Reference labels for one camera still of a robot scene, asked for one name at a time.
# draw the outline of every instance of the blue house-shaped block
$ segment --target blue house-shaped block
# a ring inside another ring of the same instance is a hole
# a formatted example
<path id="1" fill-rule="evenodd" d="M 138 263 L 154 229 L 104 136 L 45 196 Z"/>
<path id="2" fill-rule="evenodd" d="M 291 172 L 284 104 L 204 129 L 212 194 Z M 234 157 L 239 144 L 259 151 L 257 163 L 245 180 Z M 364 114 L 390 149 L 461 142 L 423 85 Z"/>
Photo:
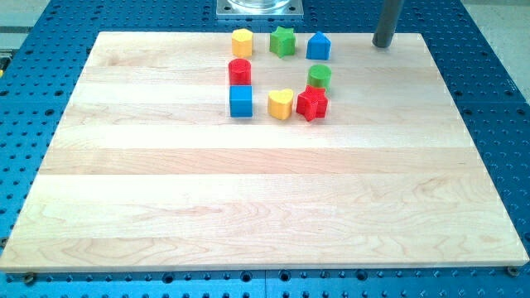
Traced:
<path id="1" fill-rule="evenodd" d="M 328 60 L 330 58 L 331 41 L 324 33 L 318 31 L 308 42 L 306 59 Z"/>
<path id="2" fill-rule="evenodd" d="M 230 86 L 230 117 L 252 117 L 252 86 Z"/>

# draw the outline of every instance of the red star block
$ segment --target red star block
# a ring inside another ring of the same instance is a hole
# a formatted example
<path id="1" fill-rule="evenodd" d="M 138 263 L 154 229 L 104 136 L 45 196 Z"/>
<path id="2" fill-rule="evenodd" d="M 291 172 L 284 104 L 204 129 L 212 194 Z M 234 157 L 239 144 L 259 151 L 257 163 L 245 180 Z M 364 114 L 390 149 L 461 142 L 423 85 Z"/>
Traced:
<path id="1" fill-rule="evenodd" d="M 325 96 L 325 88 L 307 85 L 306 90 L 298 95 L 296 112 L 304 115 L 307 121 L 325 117 L 327 108 L 328 98 Z"/>

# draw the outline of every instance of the plastic block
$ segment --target plastic block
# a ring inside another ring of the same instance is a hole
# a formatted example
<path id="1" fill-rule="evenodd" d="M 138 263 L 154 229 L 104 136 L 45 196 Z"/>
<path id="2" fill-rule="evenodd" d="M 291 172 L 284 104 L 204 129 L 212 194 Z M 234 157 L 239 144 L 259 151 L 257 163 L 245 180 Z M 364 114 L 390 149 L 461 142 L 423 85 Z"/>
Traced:
<path id="1" fill-rule="evenodd" d="M 250 57 L 253 48 L 253 33 L 248 29 L 232 32 L 232 54 L 239 58 Z"/>
<path id="2" fill-rule="evenodd" d="M 328 98 L 325 96 L 325 89 L 310 85 L 307 85 L 306 90 L 298 95 L 296 101 L 296 112 L 304 115 L 307 121 L 325 117 L 327 107 Z"/>
<path id="3" fill-rule="evenodd" d="M 268 113 L 279 120 L 288 119 L 292 113 L 293 97 L 294 92 L 291 89 L 272 90 L 268 93 Z"/>
<path id="4" fill-rule="evenodd" d="M 252 117 L 252 86 L 230 86 L 230 116 Z"/>
<path id="5" fill-rule="evenodd" d="M 331 41 L 318 31 L 308 42 L 306 58 L 312 60 L 328 60 L 330 58 Z"/>
<path id="6" fill-rule="evenodd" d="M 280 58 L 295 55 L 295 42 L 295 30 L 279 26 L 271 33 L 269 50 Z"/>
<path id="7" fill-rule="evenodd" d="M 229 63 L 229 81 L 230 85 L 250 85 L 251 84 L 251 65 L 248 60 L 234 59 Z"/>
<path id="8" fill-rule="evenodd" d="M 331 69 L 326 65 L 313 65 L 307 74 L 307 84 L 317 88 L 330 87 Z"/>

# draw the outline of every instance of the metal post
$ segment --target metal post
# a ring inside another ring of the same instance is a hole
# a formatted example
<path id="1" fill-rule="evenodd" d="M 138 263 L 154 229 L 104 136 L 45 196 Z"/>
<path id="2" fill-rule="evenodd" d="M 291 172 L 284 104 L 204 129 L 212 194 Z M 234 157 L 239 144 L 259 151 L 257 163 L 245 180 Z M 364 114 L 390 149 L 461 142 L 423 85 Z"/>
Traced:
<path id="1" fill-rule="evenodd" d="M 373 34 L 372 43 L 374 46 L 382 48 L 390 46 L 404 3 L 405 0 L 384 0 L 378 28 Z"/>

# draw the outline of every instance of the metal base plate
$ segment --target metal base plate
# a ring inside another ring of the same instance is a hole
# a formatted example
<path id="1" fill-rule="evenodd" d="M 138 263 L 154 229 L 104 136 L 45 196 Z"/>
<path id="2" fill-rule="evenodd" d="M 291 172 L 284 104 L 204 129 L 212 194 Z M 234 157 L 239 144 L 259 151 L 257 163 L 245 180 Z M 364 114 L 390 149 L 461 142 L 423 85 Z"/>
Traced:
<path id="1" fill-rule="evenodd" d="M 302 19 L 304 16 L 304 8 L 302 0 L 286 0 L 280 2 L 279 5 L 270 8 L 252 8 L 237 4 L 231 0 L 217 0 L 217 19 L 218 20 L 233 20 L 233 19 Z"/>

